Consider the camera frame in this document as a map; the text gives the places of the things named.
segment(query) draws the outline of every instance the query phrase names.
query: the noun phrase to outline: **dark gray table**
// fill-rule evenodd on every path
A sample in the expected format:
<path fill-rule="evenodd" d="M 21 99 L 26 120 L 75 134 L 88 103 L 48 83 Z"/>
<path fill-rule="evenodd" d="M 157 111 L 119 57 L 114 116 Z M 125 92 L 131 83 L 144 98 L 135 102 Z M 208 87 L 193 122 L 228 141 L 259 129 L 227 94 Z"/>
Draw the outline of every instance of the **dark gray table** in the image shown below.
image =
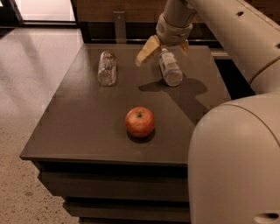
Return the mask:
<path fill-rule="evenodd" d="M 172 48 L 184 79 L 167 87 L 158 53 L 135 65 L 140 45 L 84 45 L 20 157 L 62 196 L 81 221 L 188 222 L 188 147 L 198 120 L 229 95 L 207 47 L 187 57 Z M 116 87 L 100 87 L 101 52 L 117 57 Z M 139 140 L 128 135 L 124 117 L 135 106 L 151 109 L 155 131 Z"/>

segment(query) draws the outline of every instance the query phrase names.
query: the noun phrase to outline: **red apple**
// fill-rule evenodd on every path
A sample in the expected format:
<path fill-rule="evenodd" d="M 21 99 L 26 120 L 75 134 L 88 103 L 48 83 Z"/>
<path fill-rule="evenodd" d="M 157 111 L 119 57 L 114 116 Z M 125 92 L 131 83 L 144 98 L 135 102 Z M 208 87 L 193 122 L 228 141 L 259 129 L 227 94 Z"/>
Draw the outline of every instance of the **red apple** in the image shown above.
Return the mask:
<path fill-rule="evenodd" d="M 136 107 L 126 115 L 125 126 L 133 137 L 147 137 L 154 130 L 155 118 L 148 108 Z"/>

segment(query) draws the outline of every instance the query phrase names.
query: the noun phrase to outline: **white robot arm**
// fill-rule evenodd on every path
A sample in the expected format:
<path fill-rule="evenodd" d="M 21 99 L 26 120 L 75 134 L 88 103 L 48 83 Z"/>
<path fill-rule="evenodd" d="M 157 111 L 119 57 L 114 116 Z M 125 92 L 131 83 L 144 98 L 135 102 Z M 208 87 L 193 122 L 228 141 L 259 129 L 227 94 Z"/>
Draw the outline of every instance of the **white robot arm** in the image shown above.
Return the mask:
<path fill-rule="evenodd" d="M 184 44 L 195 11 L 256 96 L 212 109 L 193 132 L 191 221 L 279 224 L 280 27 L 243 0 L 168 0 L 146 55 Z"/>

